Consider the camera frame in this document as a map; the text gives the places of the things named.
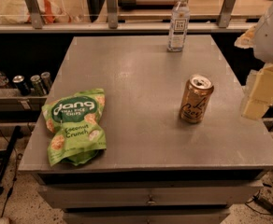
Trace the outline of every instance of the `plastic bottle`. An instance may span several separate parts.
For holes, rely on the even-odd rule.
[[[0,90],[7,97],[15,96],[13,86],[8,81],[6,74],[2,71],[0,71]]]
[[[169,51],[183,50],[189,20],[190,9],[188,6],[188,0],[179,0],[172,9],[172,18],[167,44],[167,49]]]

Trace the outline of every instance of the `floor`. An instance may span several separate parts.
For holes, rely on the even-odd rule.
[[[273,124],[273,120],[269,119],[265,121],[267,127]],[[24,137],[18,139],[16,143],[16,151],[18,154],[23,153],[25,146],[29,140],[29,133],[32,130],[32,124],[26,124],[22,127],[24,131]],[[8,136],[12,133],[11,128],[1,127],[5,130],[4,135]],[[4,149],[7,146],[7,141],[0,137],[0,149]],[[10,162],[2,180],[2,186],[4,193],[0,195],[0,216],[4,210],[5,200],[7,192],[12,186],[13,176],[15,174],[15,151],[12,153]],[[265,197],[268,201],[273,203],[273,170],[267,173],[262,181],[266,184],[266,187],[262,188],[260,195]],[[63,212],[58,209],[52,209],[43,201],[43,199],[37,193],[38,184],[30,175],[24,175],[17,173],[17,180],[15,181],[13,193],[10,196],[3,217],[9,217],[14,224],[64,224]],[[230,208],[231,215],[222,224],[273,224],[273,216],[264,215],[268,212],[256,203],[249,203],[249,206],[258,211],[259,213],[252,211],[247,205],[235,204]]]

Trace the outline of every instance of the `green chip bag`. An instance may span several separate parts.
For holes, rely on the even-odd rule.
[[[48,147],[50,165],[86,163],[106,149],[106,136],[98,125],[105,106],[103,89],[77,92],[42,106],[47,128],[55,133]]]

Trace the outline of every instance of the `drawer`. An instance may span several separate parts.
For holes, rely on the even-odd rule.
[[[64,213],[67,224],[219,224],[229,216],[228,209],[209,210],[131,210]]]
[[[227,205],[244,203],[262,187],[260,181],[194,181],[175,184],[76,184],[40,186],[52,208]]]

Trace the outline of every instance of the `small can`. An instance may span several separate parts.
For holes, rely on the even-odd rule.
[[[213,90],[210,79],[198,74],[192,75],[185,85],[180,117],[190,123],[201,122]]]
[[[13,78],[13,83],[17,87],[17,89],[20,91],[21,95],[28,95],[31,93],[31,89],[25,82],[24,76],[15,76]]]
[[[44,88],[44,85],[42,83],[42,79],[39,75],[34,75],[31,77],[32,85],[35,89],[35,93],[38,96],[44,96],[47,94],[46,89]]]
[[[49,72],[43,72],[41,74],[41,78],[43,80],[43,83],[46,87],[47,92],[50,92],[51,86],[52,86],[52,81],[51,81],[51,76]]]

